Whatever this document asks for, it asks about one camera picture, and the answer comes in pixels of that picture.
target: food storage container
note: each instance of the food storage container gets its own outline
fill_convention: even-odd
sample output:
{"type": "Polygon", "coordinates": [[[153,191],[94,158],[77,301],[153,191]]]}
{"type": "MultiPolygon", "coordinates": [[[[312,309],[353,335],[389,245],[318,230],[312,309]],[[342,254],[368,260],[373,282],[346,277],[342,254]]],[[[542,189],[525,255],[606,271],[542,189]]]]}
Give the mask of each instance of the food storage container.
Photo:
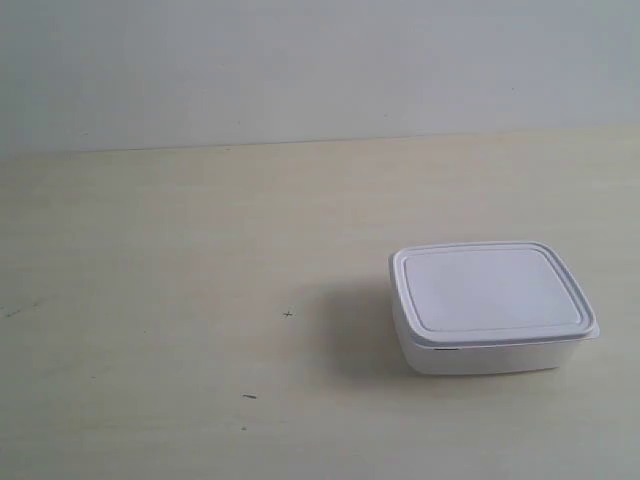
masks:
{"type": "Polygon", "coordinates": [[[540,243],[411,247],[389,263],[396,331],[418,372],[554,368],[599,335],[577,282],[540,243]]]}

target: container lid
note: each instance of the container lid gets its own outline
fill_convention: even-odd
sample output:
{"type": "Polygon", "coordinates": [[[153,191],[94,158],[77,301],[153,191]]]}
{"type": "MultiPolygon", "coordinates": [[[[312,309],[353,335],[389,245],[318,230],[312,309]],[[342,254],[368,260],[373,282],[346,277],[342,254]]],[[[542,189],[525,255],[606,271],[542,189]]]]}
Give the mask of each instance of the container lid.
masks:
{"type": "Polygon", "coordinates": [[[592,336],[597,323],[562,260],[533,242],[407,248],[391,257],[415,341],[502,345],[592,336]]]}

